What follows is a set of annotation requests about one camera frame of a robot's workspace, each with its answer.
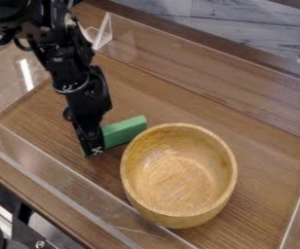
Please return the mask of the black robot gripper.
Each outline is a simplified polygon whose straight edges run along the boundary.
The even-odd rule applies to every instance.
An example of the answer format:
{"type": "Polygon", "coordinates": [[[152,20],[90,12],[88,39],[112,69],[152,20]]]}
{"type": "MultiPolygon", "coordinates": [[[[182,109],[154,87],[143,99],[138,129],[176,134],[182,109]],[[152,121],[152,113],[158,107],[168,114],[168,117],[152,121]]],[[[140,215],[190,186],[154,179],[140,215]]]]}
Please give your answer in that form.
{"type": "Polygon", "coordinates": [[[67,117],[75,128],[82,153],[104,149],[100,122],[112,108],[108,84],[99,66],[57,66],[52,70],[53,91],[67,98],[67,117]]]}

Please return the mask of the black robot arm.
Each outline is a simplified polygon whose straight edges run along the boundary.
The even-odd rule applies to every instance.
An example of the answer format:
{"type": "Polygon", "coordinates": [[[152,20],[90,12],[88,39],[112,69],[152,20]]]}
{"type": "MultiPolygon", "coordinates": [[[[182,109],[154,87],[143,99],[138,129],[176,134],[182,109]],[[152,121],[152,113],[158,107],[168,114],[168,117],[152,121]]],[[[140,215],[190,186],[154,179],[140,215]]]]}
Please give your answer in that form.
{"type": "Polygon", "coordinates": [[[0,46],[33,53],[49,73],[52,88],[67,99],[64,119],[72,123],[82,152],[104,149],[102,120],[112,103],[95,52],[65,0],[0,0],[0,46]]]}

